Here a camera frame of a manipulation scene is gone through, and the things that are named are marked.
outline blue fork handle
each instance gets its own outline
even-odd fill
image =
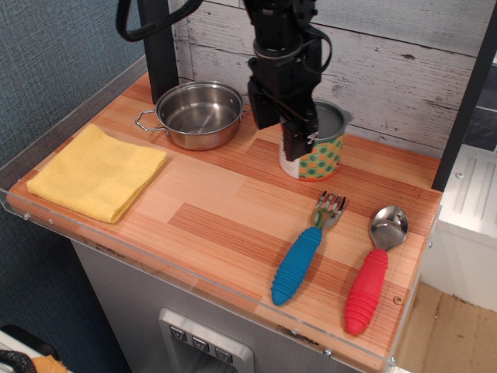
[[[290,247],[274,276],[271,287],[271,297],[275,305],[283,305],[297,292],[308,272],[316,249],[321,243],[322,236],[321,229],[307,228]]]

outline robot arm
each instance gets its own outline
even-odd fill
[[[128,41],[142,40],[188,16],[203,0],[188,0],[179,10],[127,31],[131,0],[120,0],[116,26]],[[318,138],[318,115],[312,91],[332,57],[330,39],[310,25],[317,14],[315,0],[244,0],[255,28],[255,57],[248,61],[252,76],[248,97],[259,129],[283,125],[283,145],[290,161],[312,151]],[[321,40],[329,56],[321,65]]]

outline screw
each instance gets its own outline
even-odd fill
[[[396,305],[402,305],[402,303],[404,303],[404,299],[402,299],[402,297],[396,296],[394,297],[394,303]]]
[[[331,359],[333,356],[333,351],[331,351],[329,348],[325,348],[323,350],[323,356],[327,357],[328,359]]]

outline red spoon handle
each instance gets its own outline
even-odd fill
[[[380,301],[387,268],[386,251],[374,249],[367,254],[347,298],[345,322],[348,333],[355,336],[369,325]]]

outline white wood wall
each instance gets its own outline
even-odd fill
[[[183,0],[169,3],[174,10]],[[441,157],[494,6],[495,0],[318,0],[313,23],[331,37],[333,58],[315,98],[353,115],[350,134]],[[174,34],[182,82],[224,82],[249,103],[254,30],[242,1],[204,1]]]

